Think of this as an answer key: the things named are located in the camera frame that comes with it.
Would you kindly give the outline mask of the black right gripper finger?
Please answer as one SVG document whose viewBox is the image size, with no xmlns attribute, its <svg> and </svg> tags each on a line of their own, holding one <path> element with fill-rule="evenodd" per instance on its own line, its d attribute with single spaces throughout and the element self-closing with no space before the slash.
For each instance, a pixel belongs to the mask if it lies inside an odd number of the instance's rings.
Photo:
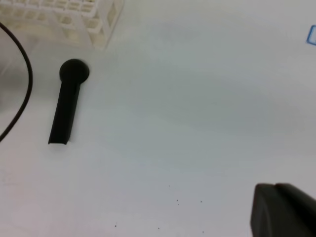
<svg viewBox="0 0 316 237">
<path fill-rule="evenodd" d="M 254 237 L 314 237 L 316 200 L 291 184 L 257 184 L 250 227 Z"/>
</svg>

